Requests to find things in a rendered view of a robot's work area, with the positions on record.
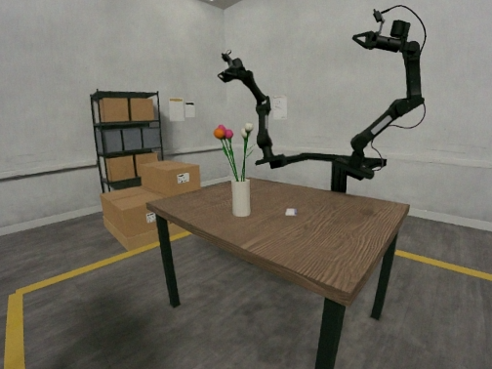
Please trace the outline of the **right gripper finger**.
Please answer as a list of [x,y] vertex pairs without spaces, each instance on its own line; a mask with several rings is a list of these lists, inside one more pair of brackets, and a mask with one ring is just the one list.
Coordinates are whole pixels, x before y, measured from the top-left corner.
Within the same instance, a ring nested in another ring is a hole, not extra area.
[[[230,69],[231,69],[231,72],[232,72],[232,73],[227,72],[227,71],[228,71],[228,70],[230,70]],[[226,73],[226,74],[228,74],[228,75],[230,75],[230,76],[232,76],[232,77],[236,77],[236,76],[237,76],[237,73],[236,73],[236,70],[235,70],[234,65],[233,65],[233,66],[231,66],[231,67],[229,67],[228,69],[226,69],[226,70],[225,70],[225,73]]]
[[[222,77],[220,77],[220,75],[221,75],[223,78],[222,78]],[[225,73],[224,73],[224,72],[219,73],[217,76],[218,76],[218,77],[219,77],[219,78],[220,78],[220,79],[221,79],[224,83],[226,83],[226,82],[227,82],[227,81],[226,81],[226,76],[225,76]]]

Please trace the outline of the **white cylindrical vase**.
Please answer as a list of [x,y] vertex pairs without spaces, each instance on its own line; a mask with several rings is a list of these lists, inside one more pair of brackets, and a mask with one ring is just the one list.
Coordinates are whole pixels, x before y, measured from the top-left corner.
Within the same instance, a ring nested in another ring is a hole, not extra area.
[[236,217],[245,217],[251,214],[250,210],[250,180],[238,179],[231,181],[232,212]]

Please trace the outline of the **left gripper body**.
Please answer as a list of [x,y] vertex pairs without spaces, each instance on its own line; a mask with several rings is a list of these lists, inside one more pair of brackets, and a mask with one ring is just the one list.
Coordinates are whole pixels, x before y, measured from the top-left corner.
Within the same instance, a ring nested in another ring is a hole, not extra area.
[[380,50],[386,50],[387,47],[388,47],[386,45],[389,43],[388,40],[390,40],[390,38],[387,37],[387,36],[379,35],[379,34],[381,34],[382,28],[383,28],[383,24],[386,21],[383,18],[382,12],[380,12],[380,15],[381,15],[381,18],[382,18],[380,29],[379,29],[379,31],[376,31],[376,32],[372,31],[372,35],[371,35],[369,47],[367,48],[369,50],[373,50],[374,48],[375,49],[380,49]]

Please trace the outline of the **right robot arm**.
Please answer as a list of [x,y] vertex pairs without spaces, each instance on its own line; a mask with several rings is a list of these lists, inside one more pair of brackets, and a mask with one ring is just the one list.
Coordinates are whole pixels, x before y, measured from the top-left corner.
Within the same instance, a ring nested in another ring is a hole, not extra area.
[[[240,58],[232,60],[232,64],[237,66],[238,70],[241,72],[241,77],[239,78],[241,79],[240,81],[242,81],[242,83],[251,91],[257,101],[256,112],[259,116],[259,132],[257,135],[257,145],[263,151],[264,159],[257,160],[256,162],[284,155],[283,153],[274,156],[272,153],[271,146],[273,144],[267,131],[267,119],[269,112],[271,111],[269,96],[265,96],[261,92],[256,82],[254,81],[255,79],[253,78],[253,71],[246,70]],[[262,104],[262,102],[264,102],[265,100],[266,103]]]

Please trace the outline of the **white flower with green stem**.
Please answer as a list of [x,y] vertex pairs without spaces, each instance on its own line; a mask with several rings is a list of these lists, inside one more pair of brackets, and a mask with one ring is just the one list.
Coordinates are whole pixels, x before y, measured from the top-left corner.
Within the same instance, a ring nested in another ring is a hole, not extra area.
[[248,122],[248,123],[246,123],[246,124],[245,124],[245,130],[247,131],[247,141],[246,141],[246,147],[245,147],[245,153],[244,153],[244,154],[246,154],[246,151],[247,151],[248,149],[250,149],[250,148],[251,148],[251,147],[250,147],[250,148],[248,148],[248,149],[246,150],[246,148],[247,148],[247,142],[248,142],[248,136],[249,136],[249,133],[250,133],[251,131],[253,131],[253,129],[254,129],[254,126],[253,126],[253,124],[252,124],[252,123]]

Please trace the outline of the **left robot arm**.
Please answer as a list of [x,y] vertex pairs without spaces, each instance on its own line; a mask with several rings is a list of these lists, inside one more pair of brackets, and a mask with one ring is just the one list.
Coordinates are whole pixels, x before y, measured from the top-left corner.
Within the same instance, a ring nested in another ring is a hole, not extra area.
[[394,53],[399,51],[399,53],[402,53],[406,73],[406,98],[393,101],[385,113],[363,132],[352,138],[350,145],[354,151],[351,154],[350,161],[340,157],[335,159],[335,162],[369,176],[372,176],[375,171],[361,165],[365,155],[363,149],[391,122],[425,102],[425,98],[422,98],[420,84],[420,44],[417,41],[407,42],[410,25],[410,22],[404,20],[394,20],[389,34],[393,38],[390,37],[389,43],[386,45],[388,46],[386,51]]

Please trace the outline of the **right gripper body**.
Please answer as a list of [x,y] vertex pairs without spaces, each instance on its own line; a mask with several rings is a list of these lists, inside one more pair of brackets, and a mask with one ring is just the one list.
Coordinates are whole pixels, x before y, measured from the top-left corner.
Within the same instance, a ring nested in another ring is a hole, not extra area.
[[[232,59],[229,59],[229,61],[227,62],[227,64],[228,64],[228,67],[231,67],[232,66]],[[241,72],[238,70],[237,66],[235,65],[234,67],[235,67],[237,76],[236,77],[232,77],[232,76],[230,76],[228,74],[225,74],[225,78],[226,78],[226,81],[227,81],[226,83],[230,82],[233,79],[239,79],[241,77],[241,75],[240,75]],[[227,72],[232,73],[231,72],[231,69],[228,70]]]

